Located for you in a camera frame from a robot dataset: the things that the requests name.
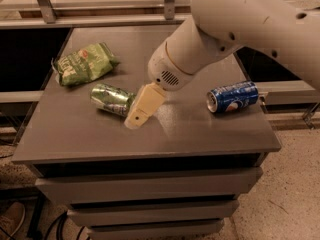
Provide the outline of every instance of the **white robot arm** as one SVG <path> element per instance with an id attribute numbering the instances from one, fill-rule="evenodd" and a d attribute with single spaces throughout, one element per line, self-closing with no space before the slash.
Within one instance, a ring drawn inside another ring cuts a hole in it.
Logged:
<path id="1" fill-rule="evenodd" d="M 191 13 L 152 55 L 153 84 L 139 92 L 125 122 L 129 128 L 143 124 L 165 101 L 166 91 L 182 88 L 204 66 L 242 46 L 264 53 L 320 90 L 318 16 L 282 0 L 191 0 Z"/>

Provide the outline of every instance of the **drawer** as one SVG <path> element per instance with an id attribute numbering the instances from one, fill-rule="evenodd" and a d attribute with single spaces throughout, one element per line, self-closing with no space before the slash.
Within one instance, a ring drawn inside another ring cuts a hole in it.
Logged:
<path id="1" fill-rule="evenodd" d="M 212 234 L 219 232 L 222 226 L 223 220 L 140 224 L 93 228 L 88 230 L 88 235 L 93 240 L 145 239 L 149 237 Z"/>
<path id="2" fill-rule="evenodd" d="M 237 200 L 189 201 L 146 205 L 116 205 L 91 209 L 74 209 L 68 216 L 78 226 L 111 226 L 165 221 L 189 221 L 230 217 L 239 206 Z"/>
<path id="3" fill-rule="evenodd" d="M 36 186 L 57 204 L 182 198 L 247 193 L 260 167 L 38 179 Z"/>

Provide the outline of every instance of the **gray tabletop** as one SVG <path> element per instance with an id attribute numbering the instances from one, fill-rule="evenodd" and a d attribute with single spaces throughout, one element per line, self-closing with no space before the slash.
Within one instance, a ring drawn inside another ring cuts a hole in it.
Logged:
<path id="1" fill-rule="evenodd" d="M 204 68 L 138 130 L 95 108 L 89 93 L 97 83 L 131 92 L 149 83 L 147 63 L 176 26 L 75 29 L 64 54 L 106 42 L 121 64 L 102 79 L 74 88 L 53 75 L 13 157 L 16 163 L 59 163 L 114 159 L 270 152 L 280 144 L 258 104 L 216 115 L 206 107 L 210 89 L 244 80 L 230 56 Z"/>

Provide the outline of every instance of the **chip bag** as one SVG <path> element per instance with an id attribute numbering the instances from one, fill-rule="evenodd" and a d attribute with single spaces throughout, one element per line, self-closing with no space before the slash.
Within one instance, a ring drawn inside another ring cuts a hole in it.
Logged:
<path id="1" fill-rule="evenodd" d="M 54 62 L 61 86 L 92 82 L 113 70 L 119 61 L 105 43 L 88 45 Z"/>

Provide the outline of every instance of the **floor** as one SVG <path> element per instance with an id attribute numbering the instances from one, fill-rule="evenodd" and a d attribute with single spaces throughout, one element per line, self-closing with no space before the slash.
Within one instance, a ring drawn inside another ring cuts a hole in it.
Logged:
<path id="1" fill-rule="evenodd" d="M 319 0 L 286 0 L 303 8 L 319 6 Z M 282 149 L 270 153 L 262 165 L 264 174 L 247 195 L 240 196 L 240 207 L 219 234 L 207 236 L 166 237 L 161 240 L 317 240 L 320 239 L 320 113 L 310 130 L 301 119 L 302 111 L 266 114 Z M 15 130 L 9 125 L 0 131 L 1 188 L 32 186 L 34 175 L 24 166 L 10 162 L 15 147 L 7 145 Z M 23 200 L 27 213 L 23 227 L 16 234 L 17 240 L 27 239 L 26 232 L 35 200 Z M 0 213 L 10 202 L 0 202 Z M 52 221 L 66 210 L 47 201 L 39 230 L 44 235 Z M 64 238 L 76 239 L 79 227 L 67 220 Z M 49 240 L 55 239 L 54 232 Z M 81 239 L 86 239 L 83 232 Z"/>

